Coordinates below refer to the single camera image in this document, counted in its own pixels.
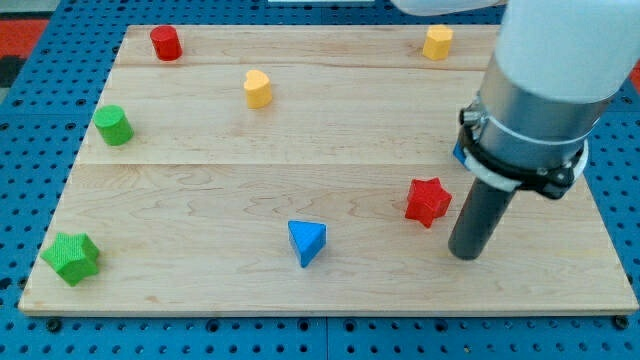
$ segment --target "black cylindrical end effector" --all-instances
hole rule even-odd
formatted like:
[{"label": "black cylindrical end effector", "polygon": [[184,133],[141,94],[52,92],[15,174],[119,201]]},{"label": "black cylindrical end effector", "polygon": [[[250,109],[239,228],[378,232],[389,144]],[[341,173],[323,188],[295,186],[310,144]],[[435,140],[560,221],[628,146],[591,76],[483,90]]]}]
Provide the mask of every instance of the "black cylindrical end effector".
[{"label": "black cylindrical end effector", "polygon": [[451,253],[462,260],[480,256],[514,194],[476,179],[449,238]]}]

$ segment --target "green block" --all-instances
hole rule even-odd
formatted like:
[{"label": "green block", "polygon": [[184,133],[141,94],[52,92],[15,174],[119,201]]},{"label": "green block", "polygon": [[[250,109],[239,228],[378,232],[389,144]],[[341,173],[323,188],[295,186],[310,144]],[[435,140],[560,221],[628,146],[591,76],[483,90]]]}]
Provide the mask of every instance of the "green block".
[{"label": "green block", "polygon": [[49,264],[60,277],[75,286],[87,276],[98,273],[96,260],[100,250],[87,234],[56,234],[53,245],[43,251],[40,257]]},{"label": "green block", "polygon": [[118,105],[107,105],[93,114],[93,123],[107,145],[118,146],[133,137],[133,129],[124,110]]}]

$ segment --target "wood grain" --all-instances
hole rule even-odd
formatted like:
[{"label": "wood grain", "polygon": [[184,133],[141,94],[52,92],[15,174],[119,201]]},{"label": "wood grain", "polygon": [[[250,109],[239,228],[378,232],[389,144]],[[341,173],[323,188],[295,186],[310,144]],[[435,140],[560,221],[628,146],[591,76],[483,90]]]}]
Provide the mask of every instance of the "wood grain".
[{"label": "wood grain", "polygon": [[[59,316],[517,316],[637,309],[584,180],[552,202],[519,193],[488,249],[447,240],[473,177],[455,161],[496,27],[455,28],[446,61],[425,27],[178,27],[161,63],[129,28],[101,104],[136,131],[110,148],[89,127],[43,243],[86,231],[101,272],[70,288],[37,259],[20,309]],[[274,101],[248,110],[244,72]],[[404,219],[412,178],[454,200],[431,229]],[[306,269],[289,219],[328,226]]]}]

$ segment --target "green cylinder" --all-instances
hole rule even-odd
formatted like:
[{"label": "green cylinder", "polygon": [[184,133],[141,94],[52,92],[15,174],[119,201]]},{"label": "green cylinder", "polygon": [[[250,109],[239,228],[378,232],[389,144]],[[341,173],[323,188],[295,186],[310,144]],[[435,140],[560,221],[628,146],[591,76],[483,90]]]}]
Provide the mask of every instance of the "green cylinder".
[{"label": "green cylinder", "polygon": [[133,137],[133,129],[118,105],[107,105],[93,114],[93,123],[107,145],[118,146]]}]

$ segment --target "blue pegboard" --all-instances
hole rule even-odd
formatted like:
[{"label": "blue pegboard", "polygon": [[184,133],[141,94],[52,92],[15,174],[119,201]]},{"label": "blue pegboard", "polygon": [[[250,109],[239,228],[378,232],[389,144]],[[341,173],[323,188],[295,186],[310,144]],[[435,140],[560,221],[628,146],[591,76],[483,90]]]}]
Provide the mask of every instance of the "blue pegboard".
[{"label": "blue pegboard", "polygon": [[[638,358],[640,317],[511,319],[28,318],[16,308],[130,24],[497,24],[503,8],[437,17],[264,0],[63,0],[0,105],[0,358]],[[640,99],[629,82],[591,136],[589,185],[640,291]],[[627,327],[620,328],[627,320]]]}]

